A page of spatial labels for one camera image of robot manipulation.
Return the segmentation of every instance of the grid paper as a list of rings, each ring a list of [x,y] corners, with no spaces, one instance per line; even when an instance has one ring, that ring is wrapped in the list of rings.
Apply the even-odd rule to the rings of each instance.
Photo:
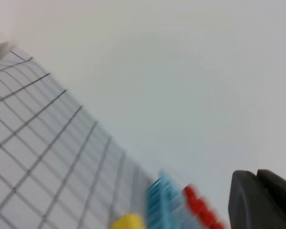
[[[0,60],[0,229],[105,229],[152,180],[32,57]]]

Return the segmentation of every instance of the red plastic piece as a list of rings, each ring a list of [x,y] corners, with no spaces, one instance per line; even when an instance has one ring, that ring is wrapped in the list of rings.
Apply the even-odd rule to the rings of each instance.
[[[210,229],[225,229],[222,223],[214,223],[210,226]]]
[[[197,194],[191,185],[186,186],[183,192],[188,199],[197,199]]]
[[[213,212],[205,210],[198,214],[199,219],[205,227],[210,227],[216,223],[216,217]]]
[[[202,198],[199,198],[197,200],[188,199],[187,205],[193,215],[197,215],[202,211],[207,211],[205,202]]]

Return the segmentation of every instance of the black plastic object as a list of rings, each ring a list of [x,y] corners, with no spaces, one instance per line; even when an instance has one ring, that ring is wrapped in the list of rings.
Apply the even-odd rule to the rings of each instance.
[[[268,170],[235,171],[228,210],[232,229],[286,229],[286,181]]]

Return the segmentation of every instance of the blue plastic piece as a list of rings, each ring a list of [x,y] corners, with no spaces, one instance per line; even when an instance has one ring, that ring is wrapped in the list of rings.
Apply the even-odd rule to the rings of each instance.
[[[146,225],[148,229],[202,229],[184,203],[181,189],[162,170],[159,179],[148,187]]]

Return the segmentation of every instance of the white wall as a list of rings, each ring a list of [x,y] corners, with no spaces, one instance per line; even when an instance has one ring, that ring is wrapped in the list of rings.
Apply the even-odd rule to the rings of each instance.
[[[20,0],[15,21],[129,154],[225,219],[234,170],[286,178],[286,0]]]

